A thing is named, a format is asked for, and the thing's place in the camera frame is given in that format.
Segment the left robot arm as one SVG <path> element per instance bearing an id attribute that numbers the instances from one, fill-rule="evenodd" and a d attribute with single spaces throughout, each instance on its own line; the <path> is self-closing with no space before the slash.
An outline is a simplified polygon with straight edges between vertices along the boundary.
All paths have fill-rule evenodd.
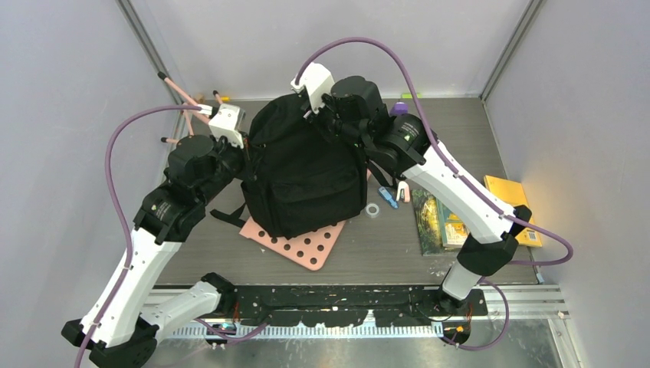
<path id="1" fill-rule="evenodd" d="M 187 136 L 168 156 L 161 185 L 146 195 L 126 250 L 94 307 L 62 336 L 97 367 L 142 367 L 172 332 L 205 314 L 227 317 L 235 286 L 216 273 L 155 306 L 145 302 L 173 255 L 204 219 L 208 204 L 245 170 L 246 148 L 226 137 Z"/>

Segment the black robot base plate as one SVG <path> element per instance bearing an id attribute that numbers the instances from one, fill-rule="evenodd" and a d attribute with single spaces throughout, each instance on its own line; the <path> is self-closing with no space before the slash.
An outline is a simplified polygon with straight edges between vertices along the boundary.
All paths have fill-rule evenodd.
<path id="1" fill-rule="evenodd" d="M 208 317 L 234 318 L 245 326 L 417 327 L 453 317 L 483 317 L 488 309 L 480 289 L 464 301 L 422 285 L 248 285 L 225 295 Z"/>

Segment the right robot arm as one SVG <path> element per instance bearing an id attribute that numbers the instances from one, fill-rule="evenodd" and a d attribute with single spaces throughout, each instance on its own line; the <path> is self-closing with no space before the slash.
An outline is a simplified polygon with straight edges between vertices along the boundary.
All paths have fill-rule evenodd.
<path id="1" fill-rule="evenodd" d="M 393 177 L 428 190 L 467 226 L 468 237 L 437 295 L 442 311 L 458 314 L 475 285 L 512 261 L 531 210 L 484 188 L 419 117 L 390 114 L 373 82 L 360 76 L 335 82 L 325 74 L 314 81 L 294 79 L 291 87 L 302 99 L 303 120 L 325 137 L 362 150 Z"/>

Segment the teal paperback book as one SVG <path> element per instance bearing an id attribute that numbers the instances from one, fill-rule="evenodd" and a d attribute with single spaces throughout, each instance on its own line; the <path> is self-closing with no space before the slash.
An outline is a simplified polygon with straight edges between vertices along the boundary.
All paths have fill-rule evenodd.
<path id="1" fill-rule="evenodd" d="M 436 205 L 442 246 L 445 248 L 461 248 L 468 237 L 468 228 L 440 199 L 436 199 Z"/>

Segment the black student backpack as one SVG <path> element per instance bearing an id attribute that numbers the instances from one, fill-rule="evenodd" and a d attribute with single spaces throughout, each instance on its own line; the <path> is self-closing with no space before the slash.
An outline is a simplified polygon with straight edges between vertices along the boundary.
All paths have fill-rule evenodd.
<path id="1" fill-rule="evenodd" d="M 253 220 L 273 237 L 293 238 L 361 213 L 367 201 L 361 149 L 326 141 L 304 119 L 297 94 L 267 103 L 252 119 L 246 146 L 262 148 L 257 180 L 241 181 Z"/>

